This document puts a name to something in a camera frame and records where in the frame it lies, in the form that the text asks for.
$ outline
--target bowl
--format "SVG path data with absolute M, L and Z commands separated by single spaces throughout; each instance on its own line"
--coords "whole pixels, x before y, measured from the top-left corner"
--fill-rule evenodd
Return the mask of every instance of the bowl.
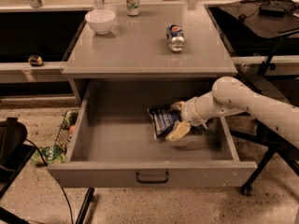
M 115 20 L 115 13 L 107 9 L 96 9 L 85 15 L 85 21 L 98 34 L 107 34 Z

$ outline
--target floor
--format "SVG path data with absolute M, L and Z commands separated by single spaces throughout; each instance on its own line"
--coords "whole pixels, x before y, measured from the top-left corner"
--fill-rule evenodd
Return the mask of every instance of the floor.
M 73 97 L 0 100 L 0 120 L 17 117 L 28 138 L 39 147 L 52 146 L 63 115 L 76 108 Z M 253 132 L 248 117 L 227 119 L 230 127 Z M 242 161 L 259 161 L 265 149 L 234 138 Z M 253 185 L 251 197 L 239 188 L 95 189 L 85 223 L 294 224 L 299 209 L 299 178 L 275 156 Z M 86 189 L 65 189 L 76 219 Z M 0 206 L 30 223 L 71 223 L 69 209 L 58 183 L 45 167 L 28 162 L 0 199 Z

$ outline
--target drawer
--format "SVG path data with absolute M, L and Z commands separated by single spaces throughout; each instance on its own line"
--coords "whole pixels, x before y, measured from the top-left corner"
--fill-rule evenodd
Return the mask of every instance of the drawer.
M 148 108 L 209 90 L 203 81 L 90 81 L 65 163 L 50 174 L 65 188 L 240 187 L 256 169 L 240 161 L 225 118 L 171 143 L 154 139 Z

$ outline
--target drawer handle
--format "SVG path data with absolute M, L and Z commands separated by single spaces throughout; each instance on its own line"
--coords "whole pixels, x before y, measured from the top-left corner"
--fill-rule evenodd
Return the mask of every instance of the drawer handle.
M 136 177 L 136 181 L 140 184 L 164 184 L 164 183 L 167 183 L 168 180 L 169 180 L 169 173 L 168 172 L 165 173 L 165 179 L 164 180 L 158 180 L 158 181 L 141 180 L 139 178 L 139 172 L 136 173 L 135 177 Z

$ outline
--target can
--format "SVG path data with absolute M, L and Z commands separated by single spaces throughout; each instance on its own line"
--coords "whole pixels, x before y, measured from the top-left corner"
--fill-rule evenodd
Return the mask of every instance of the can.
M 170 25 L 166 29 L 166 37 L 168 41 L 168 47 L 174 52 L 180 52 L 183 50 L 185 37 L 183 31 L 178 25 Z
M 140 13 L 139 0 L 127 0 L 127 14 L 137 16 Z

